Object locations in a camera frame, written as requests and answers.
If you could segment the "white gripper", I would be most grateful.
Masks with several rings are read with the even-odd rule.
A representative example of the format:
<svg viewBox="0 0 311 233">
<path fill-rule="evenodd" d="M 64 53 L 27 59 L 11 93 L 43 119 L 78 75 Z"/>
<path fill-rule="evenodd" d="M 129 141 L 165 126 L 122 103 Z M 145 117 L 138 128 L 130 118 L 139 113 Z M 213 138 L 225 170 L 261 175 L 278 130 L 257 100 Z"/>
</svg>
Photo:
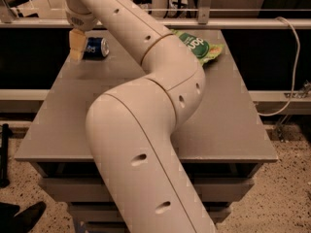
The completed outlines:
<svg viewBox="0 0 311 233">
<path fill-rule="evenodd" d="M 66 11 L 66 16 L 68 22 L 76 28 L 69 32 L 70 58 L 80 61 L 83 58 L 87 42 L 84 32 L 90 31 L 96 26 L 97 18 L 93 13 L 78 14 L 71 10 Z"/>
</svg>

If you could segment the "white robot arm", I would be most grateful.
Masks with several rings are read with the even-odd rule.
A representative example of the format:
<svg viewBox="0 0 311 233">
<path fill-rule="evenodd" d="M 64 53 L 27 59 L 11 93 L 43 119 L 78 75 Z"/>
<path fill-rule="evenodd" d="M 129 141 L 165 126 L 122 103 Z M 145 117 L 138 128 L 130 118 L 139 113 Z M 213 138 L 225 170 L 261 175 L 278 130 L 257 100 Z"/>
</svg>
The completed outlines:
<svg viewBox="0 0 311 233">
<path fill-rule="evenodd" d="M 203 97 L 196 56 L 130 0 L 66 0 L 66 10 L 82 31 L 101 22 L 145 72 L 86 114 L 90 152 L 129 232 L 217 233 L 171 143 Z"/>
</svg>

